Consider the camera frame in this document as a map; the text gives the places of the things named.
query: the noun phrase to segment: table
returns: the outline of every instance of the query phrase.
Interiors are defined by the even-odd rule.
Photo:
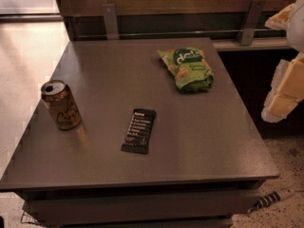
[[[215,72],[208,92],[178,92],[157,53],[186,47]],[[40,102],[0,180],[47,225],[227,217],[278,177],[208,38],[70,42],[52,79],[81,124],[58,130]],[[157,112],[147,155],[121,151],[134,108]]]

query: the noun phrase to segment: metal bar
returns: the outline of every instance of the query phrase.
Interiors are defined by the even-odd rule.
[[[106,37],[108,40],[120,39],[115,4],[104,4],[104,25],[106,30]]]
[[[242,46],[250,46],[255,37],[256,26],[262,13],[266,0],[253,0],[247,13],[243,29],[237,35],[237,40]]]

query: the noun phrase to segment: floor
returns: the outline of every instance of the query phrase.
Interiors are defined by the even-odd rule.
[[[0,177],[37,105],[41,85],[56,67],[68,37],[61,22],[0,24]],[[304,227],[304,133],[264,139],[281,176],[260,188],[262,196],[293,187],[295,194],[248,215],[234,215],[234,228]],[[0,193],[6,228],[40,227],[22,211],[14,193]]]

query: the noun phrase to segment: can lid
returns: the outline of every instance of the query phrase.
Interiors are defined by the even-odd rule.
[[[45,95],[56,95],[61,93],[66,87],[66,83],[62,80],[51,80],[41,87],[41,92]]]

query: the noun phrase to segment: snack packet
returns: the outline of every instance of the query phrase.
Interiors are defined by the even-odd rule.
[[[175,77],[180,90],[208,90],[214,80],[214,73],[206,60],[203,51],[194,47],[158,50],[168,70]]]

